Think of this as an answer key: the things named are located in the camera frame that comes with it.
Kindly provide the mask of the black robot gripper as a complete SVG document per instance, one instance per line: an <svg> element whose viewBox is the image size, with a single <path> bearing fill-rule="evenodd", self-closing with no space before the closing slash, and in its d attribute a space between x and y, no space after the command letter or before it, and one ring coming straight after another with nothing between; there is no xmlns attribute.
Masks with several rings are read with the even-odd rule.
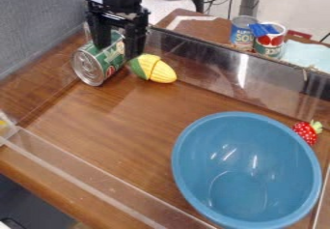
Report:
<svg viewBox="0 0 330 229"><path fill-rule="evenodd" d="M86 0L87 23L98 49L111 44L111 27L126 28L126 56L143 53L149 26L149 10L142 0Z"/></svg>

